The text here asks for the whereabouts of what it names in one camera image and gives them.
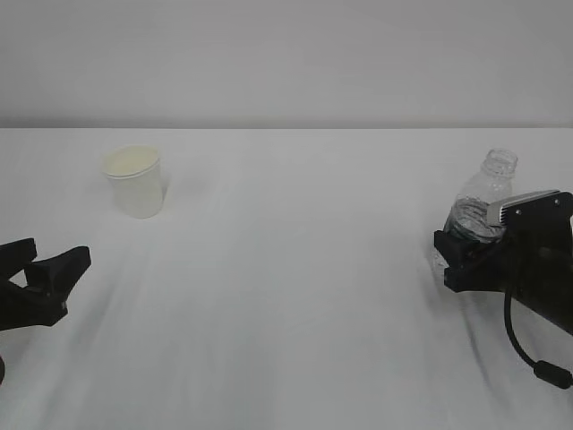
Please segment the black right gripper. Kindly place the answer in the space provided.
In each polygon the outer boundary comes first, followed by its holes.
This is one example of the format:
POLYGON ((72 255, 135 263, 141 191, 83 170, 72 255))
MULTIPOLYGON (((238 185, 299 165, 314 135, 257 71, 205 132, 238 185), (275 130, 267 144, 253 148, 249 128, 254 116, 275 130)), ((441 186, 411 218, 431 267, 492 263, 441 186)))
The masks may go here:
POLYGON ((505 248, 496 256, 476 260, 493 243, 433 233, 435 249, 448 267, 444 285, 455 293, 502 293, 515 283, 513 297, 567 333, 572 332, 572 227, 507 227, 505 248))

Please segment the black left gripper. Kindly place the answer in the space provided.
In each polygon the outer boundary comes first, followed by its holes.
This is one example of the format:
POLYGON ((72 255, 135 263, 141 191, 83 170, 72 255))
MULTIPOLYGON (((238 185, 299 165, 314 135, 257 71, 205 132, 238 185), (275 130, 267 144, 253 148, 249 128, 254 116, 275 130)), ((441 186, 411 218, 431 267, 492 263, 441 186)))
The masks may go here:
POLYGON ((1 245, 1 331, 54 326, 67 316, 66 301, 91 265, 85 245, 46 260, 35 258, 33 238, 1 245), (25 288, 11 282, 18 273, 25 274, 25 288))

